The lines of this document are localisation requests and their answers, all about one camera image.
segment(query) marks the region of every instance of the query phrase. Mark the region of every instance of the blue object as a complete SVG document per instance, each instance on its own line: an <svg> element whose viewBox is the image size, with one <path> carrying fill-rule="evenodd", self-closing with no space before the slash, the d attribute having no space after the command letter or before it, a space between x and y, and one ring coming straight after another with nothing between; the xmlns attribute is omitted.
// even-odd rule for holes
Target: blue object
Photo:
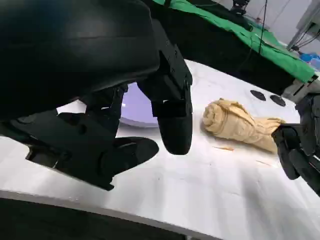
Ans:
<svg viewBox="0 0 320 240"><path fill-rule="evenodd" d="M315 52L312 53L302 53L300 55L300 59L306 63L309 63L312 59L319 59L320 60L320 56L318 54L316 54Z"/></svg>

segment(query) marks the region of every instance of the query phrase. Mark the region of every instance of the white tabletop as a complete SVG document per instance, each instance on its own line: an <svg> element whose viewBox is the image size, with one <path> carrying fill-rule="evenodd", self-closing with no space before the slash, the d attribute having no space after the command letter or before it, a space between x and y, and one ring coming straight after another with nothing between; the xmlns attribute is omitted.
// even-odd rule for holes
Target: white tabletop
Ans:
<svg viewBox="0 0 320 240"><path fill-rule="evenodd" d="M159 153L117 175L107 192L24 160L28 148L0 138L0 197L79 209L224 240L318 240L320 198L299 178L289 180L278 157L201 130L205 107L219 98L238 101L257 117L298 123L292 102L187 61L193 75L193 142L188 155L169 154L156 128L121 125L118 135L155 140ZM263 102L250 94L265 94ZM233 147L234 151L215 147Z"/></svg>

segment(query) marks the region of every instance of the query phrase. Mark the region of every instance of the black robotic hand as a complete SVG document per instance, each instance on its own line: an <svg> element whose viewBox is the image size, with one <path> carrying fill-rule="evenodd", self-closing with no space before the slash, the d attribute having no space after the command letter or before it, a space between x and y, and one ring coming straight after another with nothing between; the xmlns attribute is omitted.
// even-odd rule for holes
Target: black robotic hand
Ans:
<svg viewBox="0 0 320 240"><path fill-rule="evenodd" d="M272 137L288 178L301 176L320 196L320 93L308 94L295 108L300 124L282 124Z"/></svg>
<svg viewBox="0 0 320 240"><path fill-rule="evenodd" d="M158 145L116 138L127 84L151 100L163 143L192 141L192 75L139 0L5 0L0 14L0 134L27 159L100 188L152 158ZM85 113L56 108L76 99Z"/></svg>

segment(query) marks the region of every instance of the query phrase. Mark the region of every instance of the black circular pad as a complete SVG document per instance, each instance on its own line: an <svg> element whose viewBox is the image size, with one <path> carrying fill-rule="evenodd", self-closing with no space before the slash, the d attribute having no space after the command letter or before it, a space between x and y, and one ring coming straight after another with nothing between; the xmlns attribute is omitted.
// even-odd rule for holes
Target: black circular pad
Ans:
<svg viewBox="0 0 320 240"><path fill-rule="evenodd" d="M251 90L250 93L261 101L266 101L266 97L262 92Z"/></svg>
<svg viewBox="0 0 320 240"><path fill-rule="evenodd" d="M282 99L282 97L277 95L271 95L270 98L272 101L274 101L276 104L280 105L281 107L286 106L286 102Z"/></svg>

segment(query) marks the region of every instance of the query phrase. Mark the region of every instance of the beige towel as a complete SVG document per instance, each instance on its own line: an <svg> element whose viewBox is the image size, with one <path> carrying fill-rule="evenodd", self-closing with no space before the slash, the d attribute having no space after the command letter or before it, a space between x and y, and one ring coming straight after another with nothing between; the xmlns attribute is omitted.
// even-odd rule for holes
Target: beige towel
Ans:
<svg viewBox="0 0 320 240"><path fill-rule="evenodd" d="M214 136L276 153L277 145L271 134L285 121L279 118L253 118L238 102L220 98L205 108L203 123Z"/></svg>

